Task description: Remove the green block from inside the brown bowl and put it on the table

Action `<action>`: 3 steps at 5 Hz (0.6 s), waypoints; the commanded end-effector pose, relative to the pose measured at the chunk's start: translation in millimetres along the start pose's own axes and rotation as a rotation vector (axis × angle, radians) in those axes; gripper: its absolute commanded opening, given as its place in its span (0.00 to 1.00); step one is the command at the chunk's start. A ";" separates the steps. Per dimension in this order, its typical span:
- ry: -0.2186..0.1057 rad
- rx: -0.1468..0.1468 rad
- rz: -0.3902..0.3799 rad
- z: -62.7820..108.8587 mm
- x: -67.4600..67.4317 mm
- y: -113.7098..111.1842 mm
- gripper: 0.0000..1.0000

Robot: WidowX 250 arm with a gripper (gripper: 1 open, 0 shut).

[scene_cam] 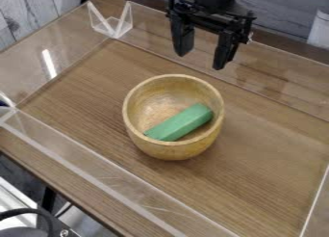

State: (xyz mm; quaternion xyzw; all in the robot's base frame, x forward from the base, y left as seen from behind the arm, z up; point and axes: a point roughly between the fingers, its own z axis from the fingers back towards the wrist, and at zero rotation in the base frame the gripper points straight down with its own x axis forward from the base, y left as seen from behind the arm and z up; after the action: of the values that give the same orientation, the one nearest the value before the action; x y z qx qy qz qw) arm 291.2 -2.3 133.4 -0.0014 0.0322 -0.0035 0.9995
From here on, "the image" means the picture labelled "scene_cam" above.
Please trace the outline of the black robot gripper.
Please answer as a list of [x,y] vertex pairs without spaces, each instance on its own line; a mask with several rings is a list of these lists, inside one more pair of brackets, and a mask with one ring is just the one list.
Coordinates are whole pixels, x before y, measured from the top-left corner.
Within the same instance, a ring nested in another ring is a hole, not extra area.
[[238,0],[168,0],[174,49],[184,57],[195,47],[195,28],[220,34],[214,68],[222,70],[238,52],[239,43],[250,43],[256,13]]

